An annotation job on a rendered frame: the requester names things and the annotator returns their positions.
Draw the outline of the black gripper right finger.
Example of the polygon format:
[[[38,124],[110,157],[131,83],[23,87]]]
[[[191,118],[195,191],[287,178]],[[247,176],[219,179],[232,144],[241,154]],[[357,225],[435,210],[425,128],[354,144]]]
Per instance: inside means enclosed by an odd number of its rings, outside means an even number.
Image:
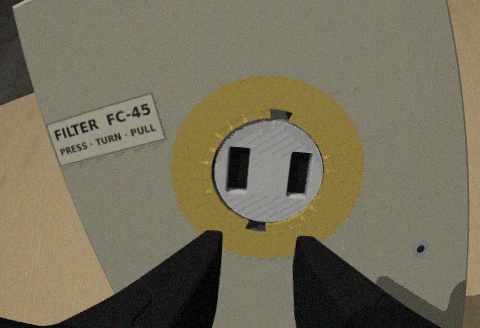
[[[440,328],[315,237],[297,236],[292,276],[296,328]]]

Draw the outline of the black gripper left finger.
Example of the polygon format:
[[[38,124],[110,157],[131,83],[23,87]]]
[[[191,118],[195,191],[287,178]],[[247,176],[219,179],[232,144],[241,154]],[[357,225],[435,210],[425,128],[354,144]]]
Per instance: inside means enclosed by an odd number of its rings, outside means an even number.
[[[212,328],[223,233],[205,231],[152,271],[71,319],[31,325],[0,317],[0,328]]]

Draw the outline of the grey cylinder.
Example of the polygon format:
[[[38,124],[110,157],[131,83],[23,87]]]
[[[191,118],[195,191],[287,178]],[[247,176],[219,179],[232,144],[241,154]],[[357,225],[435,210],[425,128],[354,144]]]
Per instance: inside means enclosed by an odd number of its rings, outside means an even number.
[[[307,133],[271,109],[233,129],[216,149],[215,183],[232,211],[249,220],[279,221],[303,211],[323,181],[323,160]]]

